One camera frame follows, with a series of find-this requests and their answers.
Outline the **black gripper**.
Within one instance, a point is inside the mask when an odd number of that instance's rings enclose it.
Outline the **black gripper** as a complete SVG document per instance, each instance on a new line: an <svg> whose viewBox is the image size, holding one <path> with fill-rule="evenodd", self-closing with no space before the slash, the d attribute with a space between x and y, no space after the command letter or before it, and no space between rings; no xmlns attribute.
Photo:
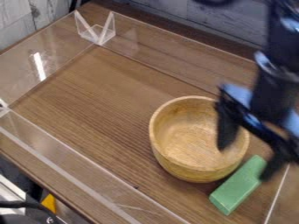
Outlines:
<svg viewBox="0 0 299 224"><path fill-rule="evenodd" d="M285 162L299 162L299 76L260 74L253 89L224 83L219 86L217 140L224 151L247 129L273 151L259 179L267 182Z"/></svg>

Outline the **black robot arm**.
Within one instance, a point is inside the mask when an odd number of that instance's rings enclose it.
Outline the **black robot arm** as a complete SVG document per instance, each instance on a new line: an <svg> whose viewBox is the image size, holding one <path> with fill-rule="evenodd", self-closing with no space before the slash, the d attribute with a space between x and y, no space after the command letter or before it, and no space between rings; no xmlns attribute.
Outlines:
<svg viewBox="0 0 299 224"><path fill-rule="evenodd" d="M224 150L239 129L273 151L259 179L272 178L285 163L299 164L299 0L269 0L267 41L255 54L257 77L251 89L219 87L216 145Z"/></svg>

